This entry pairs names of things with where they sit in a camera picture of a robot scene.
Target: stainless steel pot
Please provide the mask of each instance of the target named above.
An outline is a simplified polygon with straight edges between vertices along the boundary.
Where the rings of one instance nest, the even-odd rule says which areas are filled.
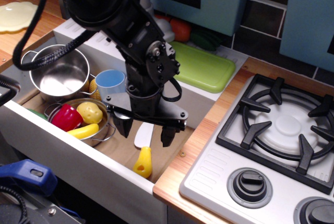
[[[99,123],[99,131],[92,136],[81,139],[84,143],[93,147],[93,146],[96,146],[100,142],[104,142],[104,141],[110,139],[115,134],[116,128],[115,128],[115,126],[110,124],[110,122],[109,122],[110,115],[107,111],[106,105],[103,104],[101,101],[98,101],[98,100],[95,100],[95,99],[90,99],[90,98],[83,98],[83,99],[75,99],[75,100],[66,101],[65,103],[69,104],[73,108],[77,109],[77,107],[83,102],[93,102],[93,103],[95,103],[103,113],[102,120]],[[62,107],[62,105],[63,104],[60,104],[60,103],[54,103],[54,104],[51,104],[48,108],[45,109],[44,115],[47,117],[47,120],[49,122],[52,122],[53,116],[59,111],[59,109]]]
[[[23,57],[34,52],[36,53],[32,59],[34,61],[63,46],[60,44],[47,46],[39,52],[29,51]],[[40,90],[42,98],[48,102],[62,102],[89,95],[81,91],[88,81],[89,73],[88,61],[77,49],[50,65],[29,71],[32,83]]]

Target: yellow banana toy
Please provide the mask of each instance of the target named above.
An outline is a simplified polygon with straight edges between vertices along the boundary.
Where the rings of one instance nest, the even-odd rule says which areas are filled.
[[[93,134],[96,134],[98,131],[99,131],[99,125],[94,123],[68,131],[68,133],[78,139],[85,139],[89,136],[92,136]]]

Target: pot handle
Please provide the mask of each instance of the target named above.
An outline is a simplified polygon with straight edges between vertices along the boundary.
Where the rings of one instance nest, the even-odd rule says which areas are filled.
[[[92,94],[95,93],[97,90],[98,90],[98,88],[96,87],[96,89],[95,89],[93,92],[82,92],[82,91],[79,91],[79,92],[80,92],[80,93],[83,93],[83,94],[85,94],[85,95],[92,95]]]
[[[54,104],[49,105],[47,108],[45,108],[45,110],[44,110],[44,115],[45,115],[47,118],[49,118],[50,115],[51,115],[56,109],[59,109],[61,105],[62,105],[61,103],[54,103]],[[56,107],[51,111],[50,114],[48,114],[48,110],[50,109],[50,107],[54,107],[54,106],[56,106]]]
[[[23,64],[23,59],[24,59],[25,56],[26,56],[27,54],[29,54],[29,53],[35,53],[35,54],[38,54],[38,52],[35,52],[35,51],[33,51],[33,50],[30,50],[30,51],[26,52],[26,53],[22,56],[22,58],[21,58],[21,64]]]
[[[116,127],[115,127],[115,126],[113,126],[112,124],[110,124],[110,123],[108,122],[108,133],[109,133],[109,127],[112,127],[112,128],[114,129],[114,131],[112,132],[112,134],[111,134],[110,136],[108,136],[108,137],[107,137],[107,138],[105,138],[105,139],[96,139],[96,138],[91,138],[91,140],[98,140],[99,142],[104,142],[104,141],[106,141],[106,140],[110,139],[111,137],[113,137],[113,136],[114,136],[114,134],[116,133]]]

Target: black cable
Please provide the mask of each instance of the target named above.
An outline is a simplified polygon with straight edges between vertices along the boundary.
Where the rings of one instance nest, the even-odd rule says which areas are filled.
[[[21,89],[19,82],[2,74],[0,74],[0,87],[9,89],[8,92],[0,96],[0,107],[14,98]]]
[[[63,57],[67,53],[73,51],[75,48],[79,47],[81,44],[83,44],[85,41],[89,40],[96,32],[95,31],[88,31],[85,30],[80,36],[78,36],[76,39],[72,40],[70,43],[65,45],[64,47],[60,48],[59,50],[46,55],[44,57],[41,57],[33,62],[30,63],[21,63],[21,55],[23,48],[25,47],[26,43],[28,42],[32,32],[34,31],[42,13],[43,9],[45,7],[46,0],[40,0],[38,8],[34,14],[34,17],[32,18],[32,21],[23,36],[23,38],[19,41],[19,43],[16,45],[14,52],[13,52],[13,63],[14,65],[23,71],[29,71],[33,69],[37,69],[39,67],[49,65],[55,61],[57,61],[59,58]]]
[[[11,188],[8,188],[8,187],[5,187],[5,186],[0,186],[0,192],[4,192],[4,193],[7,193],[7,194],[10,194],[11,196],[13,196],[18,202],[19,202],[19,205],[20,205],[20,208],[21,208],[21,217],[20,217],[20,220],[19,220],[19,224],[28,224],[30,223],[29,219],[27,218],[27,207],[26,207],[26,203],[25,203],[25,200],[22,198],[21,195],[19,195],[16,191],[14,191],[13,189]]]

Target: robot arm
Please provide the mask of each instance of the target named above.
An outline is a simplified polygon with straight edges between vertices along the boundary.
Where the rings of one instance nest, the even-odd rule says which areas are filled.
[[[127,137],[133,119],[163,126],[161,141],[169,146],[175,133],[185,129],[188,113],[173,102],[181,87],[173,78],[180,64],[175,51],[163,39],[155,20],[140,0],[65,0],[72,19],[90,31],[102,31],[116,43],[125,59],[127,93],[102,98],[110,105],[114,123]],[[180,93],[166,98],[170,81]]]

